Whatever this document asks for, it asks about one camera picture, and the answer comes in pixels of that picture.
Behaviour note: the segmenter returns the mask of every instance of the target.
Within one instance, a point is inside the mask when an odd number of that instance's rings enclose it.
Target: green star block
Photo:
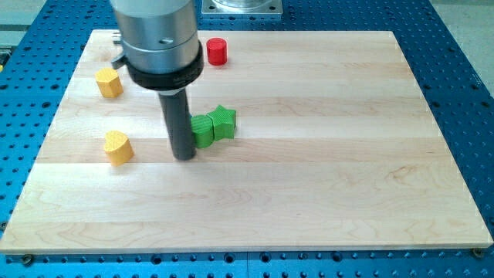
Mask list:
[[[237,125],[237,111],[226,109],[223,106],[218,105],[216,110],[208,113],[208,116],[213,121],[215,141],[220,141],[223,138],[233,139],[234,130]]]
[[[213,133],[213,121],[210,117],[206,115],[193,116],[191,124],[195,147],[203,148],[213,144],[215,134]]]

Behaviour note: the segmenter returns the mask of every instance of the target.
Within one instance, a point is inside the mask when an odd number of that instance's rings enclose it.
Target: wooden tabletop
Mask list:
[[[200,32],[228,41],[191,112],[237,110],[234,140],[174,160],[155,92],[96,30],[0,241],[3,253],[487,247],[492,238],[392,32]],[[107,131],[135,156],[118,168]]]

